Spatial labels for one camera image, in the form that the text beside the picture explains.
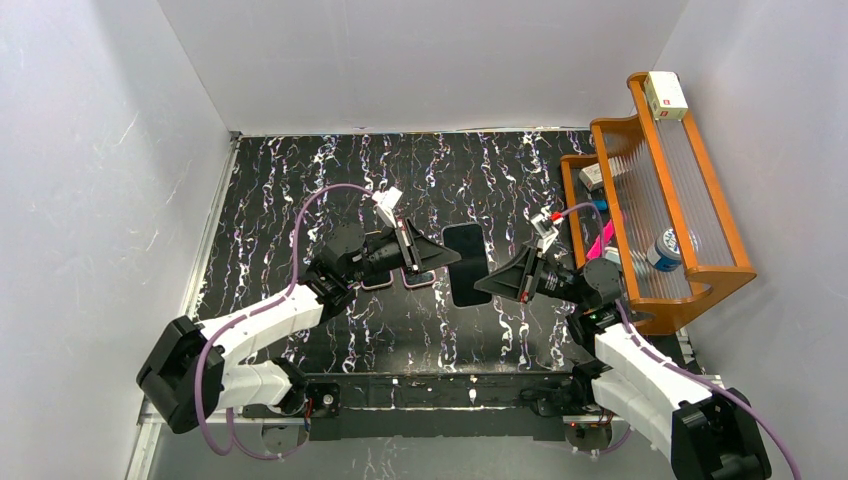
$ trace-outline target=phone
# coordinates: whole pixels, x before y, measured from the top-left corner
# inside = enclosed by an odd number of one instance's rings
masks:
[[[489,274],[483,227],[476,223],[447,226],[442,230],[442,242],[462,256],[448,265],[453,304],[470,307],[491,302],[492,294],[474,288],[474,282]]]
[[[400,276],[403,277],[403,286],[409,290],[436,283],[436,274],[432,271],[407,274],[406,270],[401,269]]]
[[[374,236],[379,235],[380,232],[371,232],[365,234],[365,243],[368,244],[368,239]],[[386,288],[394,283],[395,277],[392,275],[391,270],[388,272],[375,273],[370,277],[362,279],[362,289],[363,290],[379,290],[381,288]]]

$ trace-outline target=white cube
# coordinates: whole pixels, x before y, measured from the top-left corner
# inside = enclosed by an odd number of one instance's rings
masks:
[[[645,97],[654,120],[683,120],[689,110],[674,72],[648,72]]]

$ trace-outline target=white wall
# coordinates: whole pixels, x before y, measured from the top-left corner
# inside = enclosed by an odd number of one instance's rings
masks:
[[[230,130],[586,126],[685,0],[159,0]]]
[[[848,6],[690,2],[657,68],[680,74],[759,278],[692,324],[805,478],[848,471]],[[767,440],[776,479],[790,478]]]
[[[122,478],[228,133],[154,0],[0,4],[0,477]]]

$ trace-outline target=white robotic arm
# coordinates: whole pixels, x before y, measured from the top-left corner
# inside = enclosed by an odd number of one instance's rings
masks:
[[[302,379],[292,378],[297,370],[285,359],[258,365],[241,362],[342,312],[362,278],[395,268],[428,271],[459,259],[456,252],[424,237],[409,220],[395,218],[392,209],[399,196],[396,189],[374,194],[377,213],[387,226],[376,240],[366,244],[361,227],[337,227],[288,298],[279,293],[224,317],[199,324],[182,317],[169,324],[137,382],[175,433],[197,425],[191,374],[198,352],[205,339],[234,319],[246,317],[219,336],[204,365],[202,403],[207,416],[217,409],[277,407],[287,396],[291,400],[293,384]],[[598,404],[614,411],[663,453],[679,478],[713,478],[706,474],[719,471],[729,476],[716,478],[768,478],[768,458],[753,420],[664,368],[671,360],[640,345],[624,328],[613,307],[621,296],[615,264],[595,259],[571,271],[546,254],[561,221],[562,215],[548,211],[534,216],[531,223],[540,239],[476,282],[475,288],[522,303],[536,293],[575,303],[568,330],[597,360],[575,367],[567,397],[574,405]]]

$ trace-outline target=small white box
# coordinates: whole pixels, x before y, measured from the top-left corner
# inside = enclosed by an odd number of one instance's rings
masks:
[[[689,110],[674,72],[648,72],[645,98],[654,120],[683,120]]]
[[[601,166],[597,163],[580,170],[578,177],[590,192],[604,186],[604,177],[601,176]]]

